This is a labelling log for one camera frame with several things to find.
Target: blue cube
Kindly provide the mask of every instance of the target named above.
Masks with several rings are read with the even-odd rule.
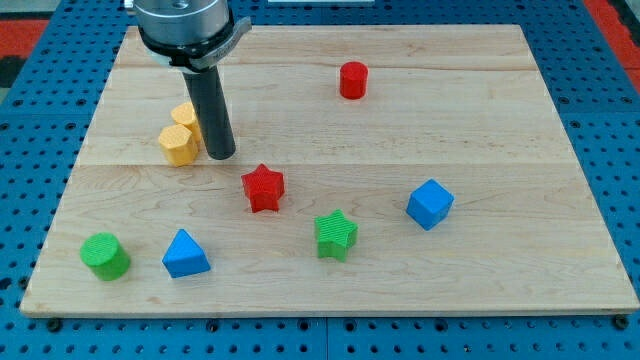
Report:
[[[204,250],[184,229],[178,230],[162,258],[162,263],[172,278],[211,270]]]
[[[453,200],[447,189],[430,179],[411,193],[407,214],[425,230],[431,230],[447,217]]]

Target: toy block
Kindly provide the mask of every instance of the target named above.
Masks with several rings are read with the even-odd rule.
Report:
[[[411,193],[407,214],[425,230],[431,230],[449,214],[454,197],[434,179]]]
[[[200,131],[200,123],[198,116],[191,102],[178,105],[171,110],[171,118],[177,125],[183,125],[193,133],[193,139],[196,143],[202,141],[202,132]]]
[[[118,238],[107,232],[89,237],[80,248],[80,259],[103,281],[121,277],[131,264]]]
[[[193,133],[183,125],[172,125],[162,129],[158,142],[164,157],[173,166],[189,165],[198,156],[198,145]]]
[[[178,230],[162,258],[162,263],[172,278],[211,270],[204,250],[184,229]]]
[[[251,202],[251,211],[265,209],[278,211],[278,200],[284,194],[284,175],[271,171],[264,164],[248,174],[242,175],[244,194]]]
[[[357,100],[367,92],[367,65],[351,61],[340,68],[340,95],[349,100]]]
[[[356,244],[358,225],[349,221],[340,209],[315,218],[315,225],[318,258],[332,257],[345,262],[348,250]]]

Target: wood grain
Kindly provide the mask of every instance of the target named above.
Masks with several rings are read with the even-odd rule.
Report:
[[[336,91],[347,60],[367,96]],[[130,29],[22,302],[29,316],[487,316],[631,312],[638,300],[516,26],[256,27],[220,65],[238,152],[169,167],[156,138],[180,74]],[[240,175],[285,173],[278,213]],[[404,212],[437,178],[456,196],[430,232]],[[313,218],[359,224],[345,264]],[[178,228],[213,270],[172,280]],[[112,231],[132,256],[99,282],[78,248]]]

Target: red cylinder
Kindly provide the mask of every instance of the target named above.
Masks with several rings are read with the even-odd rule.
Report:
[[[367,92],[369,69],[361,62],[351,61],[340,68],[340,94],[347,99],[360,99]]]

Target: red star block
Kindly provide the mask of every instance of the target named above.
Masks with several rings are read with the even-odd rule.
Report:
[[[278,199],[284,194],[282,173],[260,164],[253,172],[242,175],[242,185],[244,194],[251,201],[251,211],[278,211]]]

